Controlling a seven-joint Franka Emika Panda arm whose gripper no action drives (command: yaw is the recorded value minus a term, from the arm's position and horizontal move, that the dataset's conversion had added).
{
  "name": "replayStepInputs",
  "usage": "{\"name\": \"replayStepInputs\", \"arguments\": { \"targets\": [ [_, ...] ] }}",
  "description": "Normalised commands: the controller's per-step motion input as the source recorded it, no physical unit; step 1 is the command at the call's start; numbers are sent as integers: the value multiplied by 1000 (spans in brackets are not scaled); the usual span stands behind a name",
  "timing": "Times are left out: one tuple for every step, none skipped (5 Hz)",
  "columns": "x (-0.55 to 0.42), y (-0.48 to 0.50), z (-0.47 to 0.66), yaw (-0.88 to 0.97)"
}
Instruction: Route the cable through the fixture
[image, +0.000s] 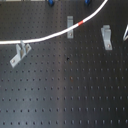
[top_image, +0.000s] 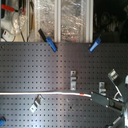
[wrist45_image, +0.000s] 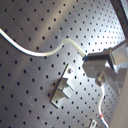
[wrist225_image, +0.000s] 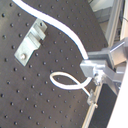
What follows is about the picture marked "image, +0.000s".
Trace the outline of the silver gripper finger tip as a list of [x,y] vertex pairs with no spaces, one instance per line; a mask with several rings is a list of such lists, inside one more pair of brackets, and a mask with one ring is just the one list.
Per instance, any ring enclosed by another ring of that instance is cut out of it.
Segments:
[[126,27],[126,30],[125,30],[125,33],[124,33],[124,36],[123,36],[123,41],[125,41],[127,39],[128,39],[128,25]]

